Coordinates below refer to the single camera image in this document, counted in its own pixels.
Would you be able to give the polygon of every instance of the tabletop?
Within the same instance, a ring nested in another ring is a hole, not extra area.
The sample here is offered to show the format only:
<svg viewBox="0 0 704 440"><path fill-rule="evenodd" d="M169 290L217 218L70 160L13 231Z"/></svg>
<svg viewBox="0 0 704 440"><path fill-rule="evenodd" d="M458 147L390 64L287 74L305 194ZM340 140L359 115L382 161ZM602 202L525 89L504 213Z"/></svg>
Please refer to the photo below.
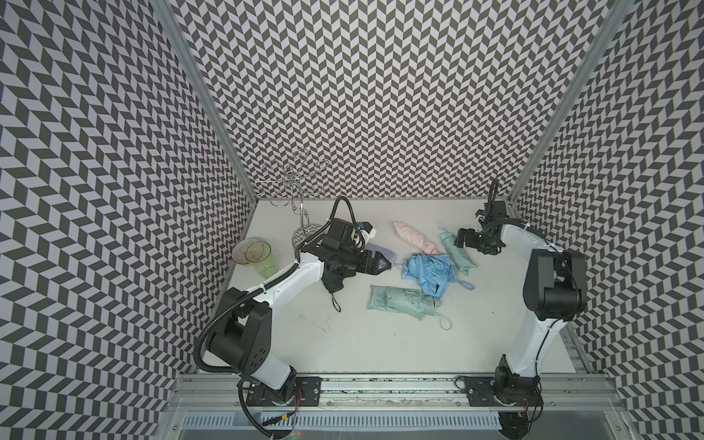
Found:
<svg viewBox="0 0 704 440"><path fill-rule="evenodd" d="M432 240L439 249L438 221L452 232L460 227L479 228L474 216L485 200L352 200L357 221L370 222L377 234L372 243L391 249L397 262L417 252L394 234L394 221L406 222ZM306 201L311 222L323 224L333 201ZM349 220L340 203L336 217ZM299 218L291 207L277 208L259 201L247 237L268 242L280 268L292 262L291 236ZM330 293L318 281L305 288L273 317L272 352L299 372L491 372L511 347L527 312L522 287L527 262L510 247L497 256L467 249L478 268L462 280L475 285L468 291L452 283L438 311L452 322L443 330L438 317L417 320L409 315L368 310L371 286L417 288L416 281L401 279L396 268L380 275L357 274L344 280L335 294L341 312L335 311ZM248 265L238 265L230 287L247 289L263 279ZM574 372L560 338L546 354L543 372Z"/></svg>

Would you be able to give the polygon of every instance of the metal linear rail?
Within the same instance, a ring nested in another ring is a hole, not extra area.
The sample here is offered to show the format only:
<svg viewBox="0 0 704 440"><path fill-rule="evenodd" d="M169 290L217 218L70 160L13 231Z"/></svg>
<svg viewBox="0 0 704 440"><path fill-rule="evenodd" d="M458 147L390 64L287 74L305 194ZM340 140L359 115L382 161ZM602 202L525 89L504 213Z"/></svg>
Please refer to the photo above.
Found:
<svg viewBox="0 0 704 440"><path fill-rule="evenodd" d="M328 420L328 415L355 417L376 413L393 415L401 412L448 417L479 417L496 411L519 411L513 407L472 407L467 396L457 389L453 379L460 374L417 373L301 373L300 376L318 376L323 379L318 407L303 407L301 415L311 420ZM464 374L471 377L491 377L491 373ZM155 439L178 440L182 429L193 429L188 417L198 414L232 416L241 414L237 396L236 375L195 374L180 375L173 393L164 407ZM617 440L637 440L639 435L630 422L626 408L616 388L603 374L544 374L541 376L544 410L549 413L565 412L565 416L588 413L606 414L612 436ZM265 414L290 411L288 407L251 407L253 412ZM253 429L233 424L230 429ZM335 430L334 424L326 424Z"/></svg>
<svg viewBox="0 0 704 440"><path fill-rule="evenodd" d="M574 77L572 77L572 80L567 85L567 90L562 96L562 100L560 100L560 103L555 107L555 112L548 121L535 148L533 148L528 162L523 167L523 170L521 170L513 188L511 188L508 195L511 201L518 200L530 182L530 179L533 178L533 174L538 169L540 162L547 156L550 146L560 134L562 124L564 124L570 116L572 107L576 104L577 99L584 91L589 78L599 67L599 63L606 49L608 49L609 45L613 42L621 24L628 16L628 12L631 11L633 5L634 0L616 0L611 9L606 13L603 24L597 31L592 43L589 45L582 62L577 67Z"/></svg>
<svg viewBox="0 0 704 440"><path fill-rule="evenodd" d="M323 374L317 410L496 410L470 407L453 383L454 374ZM490 377L491 373L465 376ZM225 410L238 406L237 376L181 375L165 410ZM625 410L616 388L602 374L545 374L545 410ZM504 411L521 408L505 407Z"/></svg>
<svg viewBox="0 0 704 440"><path fill-rule="evenodd" d="M239 160L237 155L237 147L232 142L232 138L227 133L227 128L225 123L220 117L220 112L215 105L212 95L210 95L210 89L206 85L203 74L198 68L191 49L188 47L186 42L186 37L183 35L180 26L176 23L176 18L173 16L171 2L168 0L150 0L151 6L154 10L154 16L161 24L161 28L166 35L167 40L171 43L171 49L176 54L176 57L181 63L183 72L188 78L193 91L198 97L199 103L203 107L203 110L208 116L210 125L213 127L215 136L218 138L218 143L220 148L225 153L227 158L230 160L230 165L237 176L237 180L241 185L247 199L256 203L257 198L254 195L254 190L252 190L252 185L242 166L242 162Z"/></svg>

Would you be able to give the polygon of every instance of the chevron patterned wall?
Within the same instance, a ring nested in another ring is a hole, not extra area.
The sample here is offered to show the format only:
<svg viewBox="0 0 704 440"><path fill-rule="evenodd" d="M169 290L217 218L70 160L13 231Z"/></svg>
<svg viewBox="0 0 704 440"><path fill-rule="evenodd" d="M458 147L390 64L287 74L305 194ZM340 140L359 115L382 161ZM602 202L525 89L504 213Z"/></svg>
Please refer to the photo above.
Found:
<svg viewBox="0 0 704 440"><path fill-rule="evenodd" d="M146 0L0 18L0 438L150 434L251 207Z"/></svg>
<svg viewBox="0 0 704 440"><path fill-rule="evenodd" d="M508 192L607 5L172 0L251 179L301 150L361 197Z"/></svg>
<svg viewBox="0 0 704 440"><path fill-rule="evenodd" d="M520 199L589 257L577 332L647 439L704 439L703 31L636 3Z"/></svg>

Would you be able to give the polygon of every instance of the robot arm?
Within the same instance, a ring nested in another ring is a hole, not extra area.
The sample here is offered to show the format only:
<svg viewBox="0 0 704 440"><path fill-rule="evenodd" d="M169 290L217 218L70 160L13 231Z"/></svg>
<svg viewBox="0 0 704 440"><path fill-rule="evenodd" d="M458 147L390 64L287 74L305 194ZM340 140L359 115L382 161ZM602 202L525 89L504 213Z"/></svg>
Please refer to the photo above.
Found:
<svg viewBox="0 0 704 440"><path fill-rule="evenodd" d="M352 222L334 218L340 201L350 208ZM250 382L261 382L272 401L289 401L296 370L271 353L272 315L319 279L334 293L342 289L346 277L357 273L378 275L391 268L380 252L373 256L364 250L374 234L372 225L355 221L349 201L338 197L330 220L296 247L296 260L291 265L259 286L246 291L231 288L222 295L216 318L196 340L196 366L206 372L233 372ZM202 348L229 367L205 363Z"/></svg>
<svg viewBox="0 0 704 440"><path fill-rule="evenodd" d="M528 262L523 326L494 375L494 396L504 404L513 404L536 390L551 343L567 322L584 312L586 263L581 253L566 251L528 224L509 218L505 202L496 201L497 188L494 181L489 201L477 211L482 229L460 229L456 244L488 255L511 246Z"/></svg>

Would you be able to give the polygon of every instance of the green glass cup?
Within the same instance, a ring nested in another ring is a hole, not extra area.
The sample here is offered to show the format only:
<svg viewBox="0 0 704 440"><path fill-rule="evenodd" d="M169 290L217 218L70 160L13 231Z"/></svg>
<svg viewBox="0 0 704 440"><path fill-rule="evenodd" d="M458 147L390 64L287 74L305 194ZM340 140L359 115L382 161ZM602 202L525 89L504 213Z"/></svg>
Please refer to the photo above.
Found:
<svg viewBox="0 0 704 440"><path fill-rule="evenodd" d="M279 266L276 264L274 253L271 251L271 246L266 241L257 241L249 245L244 252L244 257L247 259L259 275L264 279L271 278L279 272Z"/></svg>

